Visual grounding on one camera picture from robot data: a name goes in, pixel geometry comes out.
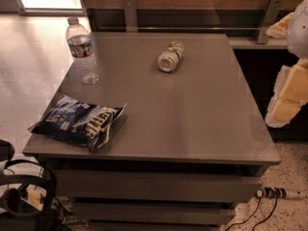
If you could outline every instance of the table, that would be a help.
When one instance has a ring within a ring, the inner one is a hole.
[[[56,173],[58,195],[93,230],[212,230],[235,215],[280,158],[225,35],[94,33],[100,82],[74,66],[60,94],[122,107],[98,151],[33,135],[23,153]],[[173,73],[156,61],[185,45]]]

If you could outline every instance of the floor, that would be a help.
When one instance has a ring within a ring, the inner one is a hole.
[[[89,28],[86,18],[80,20]],[[39,121],[72,63],[66,27],[66,17],[0,14],[0,138],[13,144],[15,158],[23,158],[22,149],[31,136],[28,127]],[[308,141],[281,141],[276,146],[282,163],[266,172],[264,186],[308,194]],[[274,200],[262,199],[253,218],[230,230],[252,230],[255,223],[268,216],[273,205]],[[240,204],[229,224],[246,220],[256,206],[256,198]],[[305,231],[307,227],[308,198],[279,199],[272,217],[255,230]]]

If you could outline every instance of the gray tabletop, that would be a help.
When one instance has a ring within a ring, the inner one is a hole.
[[[94,33],[100,82],[80,84],[74,67],[60,91],[122,107],[110,141],[95,153],[33,135],[23,153],[41,157],[277,164],[268,129],[225,35]],[[157,58],[174,39],[185,45],[176,71]]]

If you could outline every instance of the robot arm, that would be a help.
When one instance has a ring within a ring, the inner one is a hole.
[[[266,116],[270,127],[282,127],[308,102],[308,0],[304,0],[290,19],[287,33],[288,50],[300,59],[292,68],[279,72]]]

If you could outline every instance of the bottle label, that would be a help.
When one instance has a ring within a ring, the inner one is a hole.
[[[67,42],[74,58],[86,58],[93,53],[92,43],[88,36],[75,36]]]

